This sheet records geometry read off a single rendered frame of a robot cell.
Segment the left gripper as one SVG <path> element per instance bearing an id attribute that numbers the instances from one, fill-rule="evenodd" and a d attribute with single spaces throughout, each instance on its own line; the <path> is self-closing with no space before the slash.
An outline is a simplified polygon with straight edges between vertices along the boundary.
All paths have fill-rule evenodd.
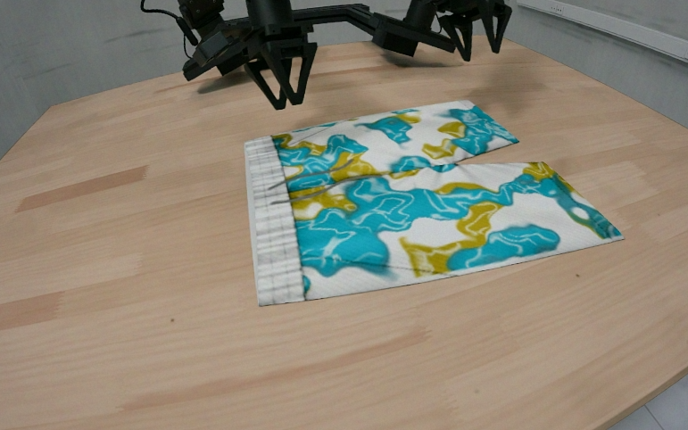
<path id="1" fill-rule="evenodd" d="M 502 36 L 512 13 L 511 8 L 504 4 L 503 0 L 441 0 L 435 3 L 435 8 L 439 13 L 445 13 L 445 11 L 454 13 L 449 16 L 444 15 L 437 20 L 456 46 L 464 62 L 470 62 L 472 22 L 480 18 L 492 53 L 499 53 Z M 464 15 L 465 17 L 462 17 Z M 493 17 L 497 19 L 495 39 Z M 455 29 L 461 33 L 464 48 Z"/>

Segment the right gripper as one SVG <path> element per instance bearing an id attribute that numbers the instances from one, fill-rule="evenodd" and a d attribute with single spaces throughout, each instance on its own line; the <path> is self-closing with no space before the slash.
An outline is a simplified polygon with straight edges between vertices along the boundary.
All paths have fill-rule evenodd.
<path id="1" fill-rule="evenodd" d="M 305 42 L 304 35 L 314 32 L 312 21 L 294 22 L 290 0 L 245 1 L 249 24 L 218 24 L 214 31 L 201 39 L 196 49 L 220 31 L 225 37 L 240 37 L 240 42 L 246 41 L 241 46 L 243 56 L 249 54 L 250 60 L 257 59 L 256 62 L 247 62 L 244 65 L 245 71 L 266 95 L 274 109 L 285 109 L 287 99 L 291 105 L 302 104 L 318 49 L 317 42 Z M 303 60 L 295 93 L 289 81 L 292 61 L 297 57 Z M 261 75 L 263 70 L 271 70 L 278 81 L 278 99 Z"/>

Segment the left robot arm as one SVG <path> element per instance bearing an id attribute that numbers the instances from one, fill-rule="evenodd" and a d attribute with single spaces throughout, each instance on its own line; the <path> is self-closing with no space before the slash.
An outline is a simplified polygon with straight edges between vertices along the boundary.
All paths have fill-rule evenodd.
<path id="1" fill-rule="evenodd" d="M 380 19 L 381 21 L 385 21 L 406 29 L 410 29 L 418 33 L 434 37 L 454 45 L 454 43 L 449 37 L 431 30 L 431 25 L 436 14 L 436 1 L 439 2 L 441 0 L 411 0 L 407 14 L 405 18 L 402 19 L 402 21 L 395 19 L 393 17 L 383 15 L 378 12 L 374 12 L 373 16 Z"/>

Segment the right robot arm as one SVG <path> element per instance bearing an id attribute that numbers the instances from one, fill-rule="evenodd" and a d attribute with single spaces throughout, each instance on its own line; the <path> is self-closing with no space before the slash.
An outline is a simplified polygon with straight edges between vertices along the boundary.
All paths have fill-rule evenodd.
<path id="1" fill-rule="evenodd" d="M 201 38 L 214 31 L 219 23 L 226 23 L 219 14 L 225 10 L 224 0 L 178 0 L 178 3 L 180 5 L 178 8 L 188 27 L 196 29 Z M 195 50 L 192 55 L 194 58 L 186 61 L 182 70 L 187 73 L 198 65 L 203 67 L 239 42 L 240 37 L 230 35 L 226 38 L 220 31 Z"/>

